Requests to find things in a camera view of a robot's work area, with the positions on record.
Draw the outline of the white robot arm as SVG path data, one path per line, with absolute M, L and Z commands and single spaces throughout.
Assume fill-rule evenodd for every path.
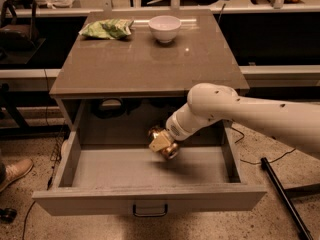
M 317 159 L 320 158 L 320 106 L 310 103 L 242 97 L 227 86 L 193 86 L 187 102 L 153 128 L 149 148 L 167 159 L 178 153 L 179 141 L 220 120 L 229 120 L 264 134 Z

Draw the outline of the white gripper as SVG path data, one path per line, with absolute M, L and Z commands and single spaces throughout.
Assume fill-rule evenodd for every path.
M 153 152 L 158 152 L 168 148 L 174 139 L 176 141 L 185 140 L 187 132 L 179 125 L 177 116 L 173 113 L 166 121 L 166 129 L 153 127 L 149 130 L 148 136 L 151 138 L 149 148 Z

